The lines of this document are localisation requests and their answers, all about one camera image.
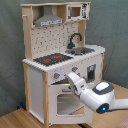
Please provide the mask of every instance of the wooden floor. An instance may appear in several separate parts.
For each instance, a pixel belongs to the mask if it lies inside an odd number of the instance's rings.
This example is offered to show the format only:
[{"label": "wooden floor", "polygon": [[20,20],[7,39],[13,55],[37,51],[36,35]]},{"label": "wooden floor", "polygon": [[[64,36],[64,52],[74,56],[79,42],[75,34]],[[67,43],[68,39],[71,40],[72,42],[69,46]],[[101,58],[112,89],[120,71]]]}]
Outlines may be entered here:
[{"label": "wooden floor", "polygon": [[[128,89],[113,84],[116,99],[128,98]],[[87,128],[116,128],[128,118],[128,110],[93,115],[92,124],[83,124]],[[0,128],[44,128],[37,119],[23,109],[16,110],[0,118]],[[50,128],[81,128],[78,125],[53,125]]]},{"label": "wooden floor", "polygon": [[[19,109],[0,118],[0,128],[44,128],[31,114]],[[53,125],[50,128],[81,128],[78,125]]]}]

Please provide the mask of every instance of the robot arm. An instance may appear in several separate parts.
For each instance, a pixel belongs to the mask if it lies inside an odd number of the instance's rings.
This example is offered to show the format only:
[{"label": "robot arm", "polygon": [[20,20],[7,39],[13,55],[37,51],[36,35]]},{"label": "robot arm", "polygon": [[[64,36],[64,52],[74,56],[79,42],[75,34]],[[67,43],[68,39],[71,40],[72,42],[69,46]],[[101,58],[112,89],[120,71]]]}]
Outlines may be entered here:
[{"label": "robot arm", "polygon": [[67,76],[72,93],[92,111],[97,113],[128,109],[128,99],[115,99],[114,88],[111,84],[102,82],[90,89],[86,81],[75,73]]}]

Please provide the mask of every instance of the oven handle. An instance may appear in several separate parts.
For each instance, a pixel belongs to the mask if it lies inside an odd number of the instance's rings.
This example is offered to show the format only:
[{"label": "oven handle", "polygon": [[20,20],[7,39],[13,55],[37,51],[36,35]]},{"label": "oven handle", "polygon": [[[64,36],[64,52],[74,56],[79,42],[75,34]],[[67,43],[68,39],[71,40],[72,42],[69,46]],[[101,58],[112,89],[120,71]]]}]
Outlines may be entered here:
[{"label": "oven handle", "polygon": [[71,92],[71,90],[68,90],[68,89],[62,89],[62,92]]}]

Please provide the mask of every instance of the wooden toy kitchen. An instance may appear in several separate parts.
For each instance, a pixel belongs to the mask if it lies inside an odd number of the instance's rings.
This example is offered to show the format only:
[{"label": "wooden toy kitchen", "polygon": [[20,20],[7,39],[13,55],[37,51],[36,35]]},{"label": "wooden toy kitchen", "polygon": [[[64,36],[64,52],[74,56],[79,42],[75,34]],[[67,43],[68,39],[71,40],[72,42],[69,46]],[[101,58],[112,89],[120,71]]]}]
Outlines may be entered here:
[{"label": "wooden toy kitchen", "polygon": [[[93,112],[74,97],[66,75],[90,88],[102,78],[105,49],[85,45],[90,2],[22,4],[26,109],[48,128],[91,123]],[[84,111],[73,114],[84,107]]]}]

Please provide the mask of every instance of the microwave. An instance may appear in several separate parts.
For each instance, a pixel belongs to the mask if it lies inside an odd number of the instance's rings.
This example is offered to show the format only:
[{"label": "microwave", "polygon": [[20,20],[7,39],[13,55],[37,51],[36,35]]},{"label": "microwave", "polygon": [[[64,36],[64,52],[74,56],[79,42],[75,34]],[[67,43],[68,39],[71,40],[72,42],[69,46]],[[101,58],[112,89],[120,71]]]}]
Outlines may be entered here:
[{"label": "microwave", "polygon": [[67,5],[67,21],[88,18],[88,4]]}]

